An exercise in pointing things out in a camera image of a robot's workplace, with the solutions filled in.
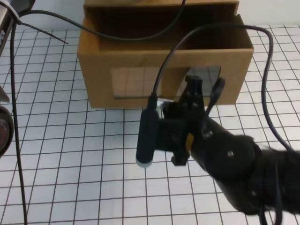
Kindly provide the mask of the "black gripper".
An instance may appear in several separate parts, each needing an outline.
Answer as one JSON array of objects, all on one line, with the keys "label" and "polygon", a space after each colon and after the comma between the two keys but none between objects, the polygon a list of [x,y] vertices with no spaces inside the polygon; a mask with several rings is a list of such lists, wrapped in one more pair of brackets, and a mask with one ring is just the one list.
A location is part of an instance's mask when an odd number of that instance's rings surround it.
[{"label": "black gripper", "polygon": [[[205,106],[203,102],[203,81],[195,75],[187,75],[186,87],[179,102],[162,104],[163,118],[158,121],[156,149],[173,153],[171,162],[175,166],[185,166],[190,156],[186,147],[190,136],[201,133],[201,124]],[[210,101],[205,111],[208,117],[213,106],[219,100],[225,86],[225,79],[216,80],[210,92]]]}]

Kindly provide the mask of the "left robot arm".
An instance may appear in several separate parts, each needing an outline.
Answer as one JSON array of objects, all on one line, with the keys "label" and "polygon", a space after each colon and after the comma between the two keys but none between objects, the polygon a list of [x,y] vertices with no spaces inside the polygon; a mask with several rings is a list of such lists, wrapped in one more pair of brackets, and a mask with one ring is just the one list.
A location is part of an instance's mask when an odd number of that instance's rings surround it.
[{"label": "left robot arm", "polygon": [[96,127],[91,136],[100,136],[104,130],[104,112],[67,112],[68,106],[88,97],[83,86],[83,72],[75,53],[75,44],[60,44],[54,39],[39,38],[34,33],[30,46],[14,48],[17,62],[16,105],[20,107],[19,125],[14,125],[12,86],[9,78],[9,57],[0,59],[0,156],[9,158],[20,154],[16,148],[15,133],[21,133],[21,141],[40,142],[44,138],[69,138],[83,135],[83,126]]}]

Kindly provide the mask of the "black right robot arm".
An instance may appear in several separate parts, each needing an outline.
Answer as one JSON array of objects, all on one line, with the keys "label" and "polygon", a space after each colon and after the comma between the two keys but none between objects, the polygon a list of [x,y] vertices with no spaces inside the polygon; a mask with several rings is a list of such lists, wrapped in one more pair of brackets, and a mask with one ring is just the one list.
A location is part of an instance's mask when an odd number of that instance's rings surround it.
[{"label": "black right robot arm", "polygon": [[189,157],[211,176],[228,202],[247,215],[300,211],[300,154],[263,150],[247,135],[233,135],[208,116],[202,80],[188,76],[180,100],[163,106],[157,149],[173,152],[174,165]]}]

